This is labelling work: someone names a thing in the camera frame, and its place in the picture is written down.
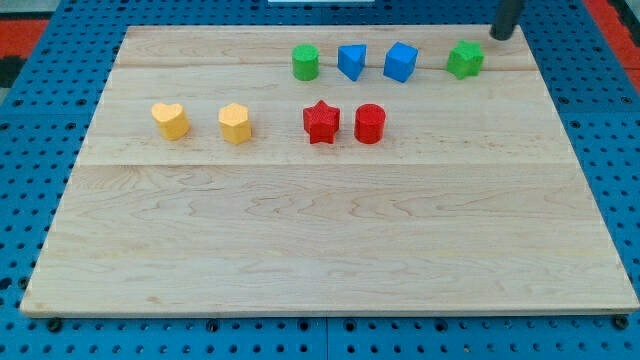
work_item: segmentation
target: wooden cutting board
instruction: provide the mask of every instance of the wooden cutting board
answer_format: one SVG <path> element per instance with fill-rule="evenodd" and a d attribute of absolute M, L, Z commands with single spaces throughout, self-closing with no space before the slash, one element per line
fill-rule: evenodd
<path fill-rule="evenodd" d="M 458 40 L 478 77 L 444 71 Z M 420 50 L 404 84 L 386 51 Z M 320 49 L 320 76 L 291 49 Z M 339 45 L 366 43 L 351 82 Z M 303 107 L 342 110 L 308 143 Z M 150 115 L 181 103 L 170 142 Z M 224 142 L 220 107 L 253 138 Z M 387 111 L 384 139 L 355 109 Z M 520 29 L 488 26 L 132 27 L 22 301 L 33 317 L 624 313 L 638 300 Z"/>

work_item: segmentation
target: blue plastic surface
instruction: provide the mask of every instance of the blue plastic surface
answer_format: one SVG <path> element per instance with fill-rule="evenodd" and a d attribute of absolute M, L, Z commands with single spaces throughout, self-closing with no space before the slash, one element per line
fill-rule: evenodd
<path fill-rule="evenodd" d="M 396 81 L 405 82 L 416 68 L 418 49 L 413 46 L 397 42 L 387 51 L 384 60 L 383 74 Z"/>
<path fill-rule="evenodd" d="M 344 45 L 338 47 L 338 69 L 351 81 L 357 81 L 364 69 L 367 45 Z"/>
<path fill-rule="evenodd" d="M 63 0 L 0 108 L 0 359 L 640 357 L 638 314 L 617 319 L 617 327 L 613 317 L 575 316 L 66 319 L 53 332 L 47 327 L 56 330 L 55 321 L 17 309 L 127 25 L 489 24 L 495 3 L 267 8 L 263 0 Z M 638 291 L 638 94 L 579 1 L 529 0 L 521 25 Z"/>

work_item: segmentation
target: plastic block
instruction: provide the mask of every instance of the plastic block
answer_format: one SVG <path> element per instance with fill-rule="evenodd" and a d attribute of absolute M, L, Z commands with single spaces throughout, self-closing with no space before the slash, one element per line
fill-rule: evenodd
<path fill-rule="evenodd" d="M 384 121 L 387 117 L 384 109 L 376 104 L 364 104 L 356 110 L 354 135 L 364 144 L 375 144 L 382 139 Z"/>
<path fill-rule="evenodd" d="M 460 40 L 458 46 L 449 53 L 447 71 L 459 80 L 467 76 L 476 76 L 480 73 L 484 54 L 479 43 Z"/>
<path fill-rule="evenodd" d="M 222 137 L 233 144 L 240 144 L 251 139 L 251 123 L 249 109 L 240 104 L 229 104 L 218 113 Z"/>
<path fill-rule="evenodd" d="M 318 48 L 311 44 L 300 44 L 291 52 L 293 76 L 301 81 L 310 81 L 318 77 L 320 72 Z"/>
<path fill-rule="evenodd" d="M 327 105 L 323 100 L 302 110 L 304 130 L 309 133 L 309 143 L 333 144 L 340 129 L 340 109 Z"/>
<path fill-rule="evenodd" d="M 357 81 L 365 65 L 367 45 L 344 45 L 338 48 L 338 69 L 351 81 Z"/>
<path fill-rule="evenodd" d="M 413 74 L 418 58 L 418 49 L 397 42 L 387 52 L 384 61 L 384 76 L 405 82 Z"/>
<path fill-rule="evenodd" d="M 191 128 L 187 114 L 180 104 L 157 103 L 151 107 L 151 116 L 156 121 L 160 134 L 167 140 L 178 140 Z"/>

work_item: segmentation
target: yellow heart-shaped block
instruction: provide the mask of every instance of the yellow heart-shaped block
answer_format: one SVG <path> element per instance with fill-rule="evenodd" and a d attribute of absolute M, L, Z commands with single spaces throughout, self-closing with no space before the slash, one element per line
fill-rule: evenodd
<path fill-rule="evenodd" d="M 184 107 L 180 104 L 154 104 L 151 116 L 156 121 L 160 134 L 167 140 L 178 140 L 191 128 Z"/>

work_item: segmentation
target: blue block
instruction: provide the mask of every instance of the blue block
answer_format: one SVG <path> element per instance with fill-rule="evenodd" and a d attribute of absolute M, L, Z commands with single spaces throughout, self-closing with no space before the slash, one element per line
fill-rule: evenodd
<path fill-rule="evenodd" d="M 344 45 L 338 48 L 338 69 L 351 81 L 358 80 L 364 69 L 367 45 Z"/>
<path fill-rule="evenodd" d="M 384 61 L 384 76 L 405 82 L 413 74 L 418 58 L 418 49 L 397 42 L 387 52 Z"/>

